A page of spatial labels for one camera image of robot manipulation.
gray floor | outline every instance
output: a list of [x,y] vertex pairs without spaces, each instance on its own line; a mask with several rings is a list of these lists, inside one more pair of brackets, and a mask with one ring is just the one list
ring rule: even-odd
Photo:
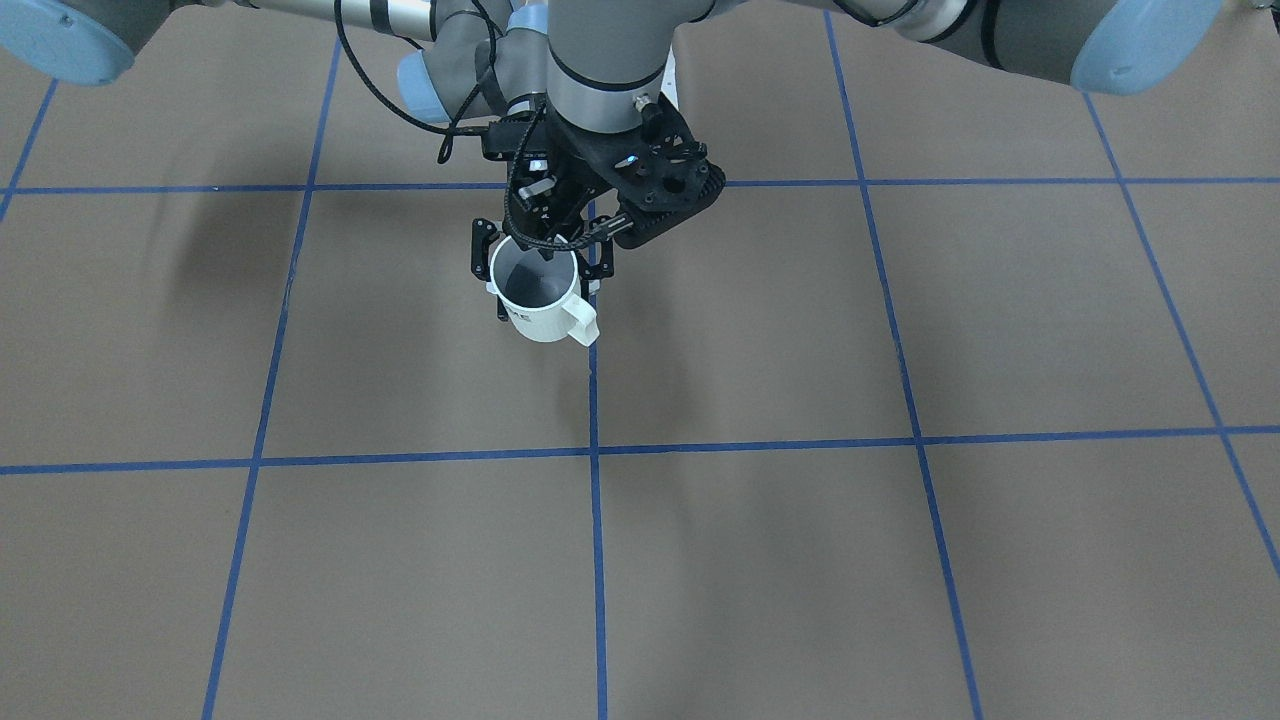
[[1137,99],[686,28],[735,182],[590,352],[492,318],[502,168],[323,23],[0,58],[0,716],[1280,717],[1280,38],[1229,8]]

white mug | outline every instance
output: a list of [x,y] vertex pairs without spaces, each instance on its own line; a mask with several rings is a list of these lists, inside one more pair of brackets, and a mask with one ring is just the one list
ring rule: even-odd
[[567,336],[589,347],[600,337],[595,307],[582,300],[576,252],[556,252],[545,260],[507,237],[489,258],[489,292],[502,300],[511,324],[529,340],[556,342]]

light blue cap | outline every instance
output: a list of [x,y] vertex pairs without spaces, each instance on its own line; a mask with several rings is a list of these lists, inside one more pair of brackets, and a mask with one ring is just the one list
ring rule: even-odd
[[512,13],[511,19],[507,20],[507,31],[517,27],[547,35],[547,4],[525,5]]
[[1155,87],[1204,40],[1222,0],[1120,0],[1084,42],[1071,85],[1135,95]]
[[0,0],[0,45],[76,85],[108,85],[133,67],[133,50],[123,40],[56,0]]
[[435,83],[426,72],[426,59],[422,51],[412,53],[401,60],[396,70],[396,82],[404,99],[404,110],[424,123],[445,123],[449,113],[435,92]]

